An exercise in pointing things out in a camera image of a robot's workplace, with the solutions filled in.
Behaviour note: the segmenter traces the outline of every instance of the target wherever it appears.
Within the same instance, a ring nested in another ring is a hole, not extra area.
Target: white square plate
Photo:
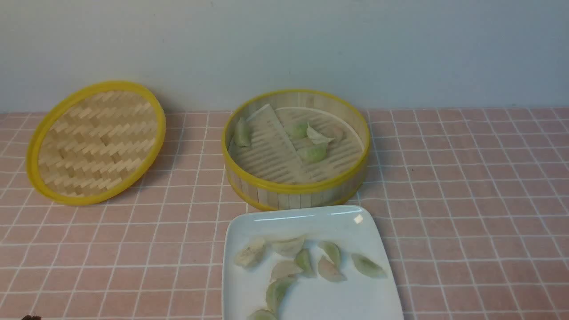
[[[233,257],[252,238],[290,239],[306,235],[312,267],[325,255],[317,243],[330,240],[342,250],[341,272],[346,281],[331,283],[320,276],[300,276],[281,304],[279,320],[389,319],[403,320],[401,302],[393,273],[377,227],[365,209],[334,206],[310,209],[262,212],[242,215],[229,225],[223,260],[224,320],[245,320],[254,311],[266,309],[265,292],[273,266],[285,259],[267,248],[261,264],[246,270],[233,264]],[[387,273],[387,279],[373,279],[360,274],[351,253],[362,253]]]

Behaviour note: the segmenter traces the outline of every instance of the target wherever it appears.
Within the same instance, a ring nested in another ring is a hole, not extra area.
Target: countertop
[[[362,112],[349,203],[377,222],[405,318],[569,319],[569,108]],[[256,211],[224,176],[229,113],[168,114],[151,170],[79,208],[27,180],[42,116],[0,115],[0,319],[221,319],[225,232]]]

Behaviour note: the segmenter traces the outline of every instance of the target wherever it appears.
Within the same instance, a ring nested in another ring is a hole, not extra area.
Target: woven bamboo lid
[[[71,95],[41,122],[30,142],[34,187],[57,202],[82,206],[127,189],[150,167],[165,117],[141,85],[111,81]]]

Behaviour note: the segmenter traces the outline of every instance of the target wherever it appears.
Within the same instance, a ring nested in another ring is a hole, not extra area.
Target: white wall
[[[0,112],[109,79],[185,110],[288,87],[368,108],[569,105],[569,0],[0,0]]]

